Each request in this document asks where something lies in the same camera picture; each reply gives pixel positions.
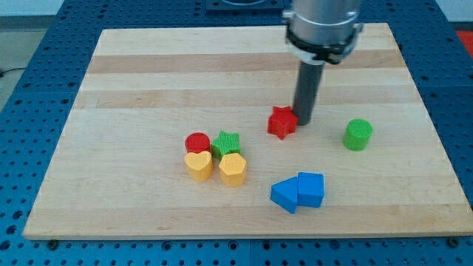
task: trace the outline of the green block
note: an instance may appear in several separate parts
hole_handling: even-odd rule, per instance
[[[371,124],[363,119],[354,119],[348,123],[343,136],[343,145],[351,151],[363,151],[372,135]]]
[[[219,137],[212,141],[212,157],[221,160],[223,155],[241,153],[239,147],[239,134],[221,131]]]

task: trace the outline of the green cylinder block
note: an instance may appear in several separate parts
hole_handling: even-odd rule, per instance
[[[343,136],[343,145],[351,151],[363,151],[372,135],[371,124],[363,119],[354,119],[348,123]]]

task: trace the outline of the cable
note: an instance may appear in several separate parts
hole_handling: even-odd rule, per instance
[[[26,69],[26,67],[17,67],[17,68],[14,68],[14,69],[1,71],[0,72],[0,78],[3,78],[5,73],[11,72],[11,71],[16,71],[16,70],[25,70],[25,69]]]

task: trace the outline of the yellow hexagon block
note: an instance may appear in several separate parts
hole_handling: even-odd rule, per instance
[[[220,178],[228,186],[243,185],[246,179],[246,160],[237,153],[225,154],[219,164]]]
[[[189,152],[184,157],[189,175],[196,181],[206,181],[214,171],[212,165],[212,154],[208,151],[202,151],[198,154]]]

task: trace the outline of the toy block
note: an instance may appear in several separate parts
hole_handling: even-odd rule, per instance
[[[225,154],[240,153],[239,134],[221,131],[219,137],[212,142],[212,156],[218,160]]]
[[[297,180],[297,205],[320,207],[325,195],[324,175],[300,172]]]
[[[295,116],[289,106],[273,107],[273,114],[268,120],[268,133],[278,136],[281,140],[296,131],[297,116]]]
[[[248,166],[240,154],[225,154],[219,164],[220,178],[227,186],[243,185],[247,176]]]
[[[184,157],[189,175],[196,181],[206,181],[214,171],[212,155],[208,151],[200,153],[189,152]]]
[[[343,136],[343,145],[351,151],[363,151],[372,135],[371,124],[363,119],[351,120]]]
[[[202,151],[210,150],[210,140],[206,134],[195,132],[190,134],[185,141],[187,152],[200,153]]]
[[[297,177],[281,181],[271,186],[271,200],[294,214],[297,208]]]

